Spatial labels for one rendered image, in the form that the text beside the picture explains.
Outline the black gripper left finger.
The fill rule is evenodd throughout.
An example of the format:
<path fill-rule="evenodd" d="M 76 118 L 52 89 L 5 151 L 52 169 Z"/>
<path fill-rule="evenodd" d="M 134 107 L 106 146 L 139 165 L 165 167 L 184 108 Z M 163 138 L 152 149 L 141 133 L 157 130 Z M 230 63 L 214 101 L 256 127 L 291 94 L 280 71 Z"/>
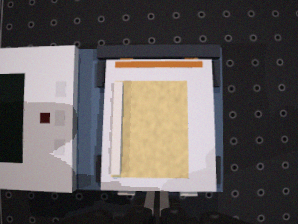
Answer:
<path fill-rule="evenodd" d="M 136 199 L 133 207 L 127 210 L 126 217 L 113 219 L 111 211 L 97 209 L 48 224 L 156 224 L 157 191 L 147 191 L 146 198 Z"/>

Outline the white bar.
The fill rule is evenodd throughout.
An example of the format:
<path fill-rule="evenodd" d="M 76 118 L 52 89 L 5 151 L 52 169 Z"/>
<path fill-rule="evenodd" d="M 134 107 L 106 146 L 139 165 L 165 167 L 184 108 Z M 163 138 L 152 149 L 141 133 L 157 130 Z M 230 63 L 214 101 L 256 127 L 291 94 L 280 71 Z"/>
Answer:
<path fill-rule="evenodd" d="M 121 175 L 123 82 L 114 82 L 111 175 Z"/>

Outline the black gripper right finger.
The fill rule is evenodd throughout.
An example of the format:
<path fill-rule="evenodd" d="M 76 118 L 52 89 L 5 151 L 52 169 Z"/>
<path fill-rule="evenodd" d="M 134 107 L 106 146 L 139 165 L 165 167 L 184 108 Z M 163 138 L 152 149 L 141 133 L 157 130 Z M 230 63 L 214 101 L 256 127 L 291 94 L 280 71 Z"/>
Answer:
<path fill-rule="evenodd" d="M 169 207 L 170 204 L 170 207 Z M 167 219 L 165 219 L 167 218 Z M 168 198 L 168 191 L 157 191 L 156 224 L 252 224 L 215 211 L 200 214 L 200 221 L 189 218 L 180 201 Z"/>

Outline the white rectangular tray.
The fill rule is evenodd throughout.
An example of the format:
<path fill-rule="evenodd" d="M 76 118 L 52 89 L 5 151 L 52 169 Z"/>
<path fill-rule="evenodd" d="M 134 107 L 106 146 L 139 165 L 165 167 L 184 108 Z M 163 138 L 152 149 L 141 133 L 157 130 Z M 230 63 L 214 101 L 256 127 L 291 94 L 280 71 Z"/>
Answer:
<path fill-rule="evenodd" d="M 121 175 L 111 175 L 114 82 Z M 212 59 L 106 60 L 101 190 L 216 192 Z"/>

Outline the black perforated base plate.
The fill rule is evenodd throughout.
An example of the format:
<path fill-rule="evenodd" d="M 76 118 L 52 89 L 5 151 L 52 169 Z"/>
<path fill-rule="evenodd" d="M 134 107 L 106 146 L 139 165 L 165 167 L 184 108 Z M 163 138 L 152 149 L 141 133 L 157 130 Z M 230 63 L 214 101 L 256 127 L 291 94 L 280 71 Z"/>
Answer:
<path fill-rule="evenodd" d="M 170 44 L 221 44 L 223 192 L 169 198 L 198 221 L 298 224 L 298 0 L 0 0 L 0 48 Z M 138 198 L 0 189 L 0 224 L 114 219 Z"/>

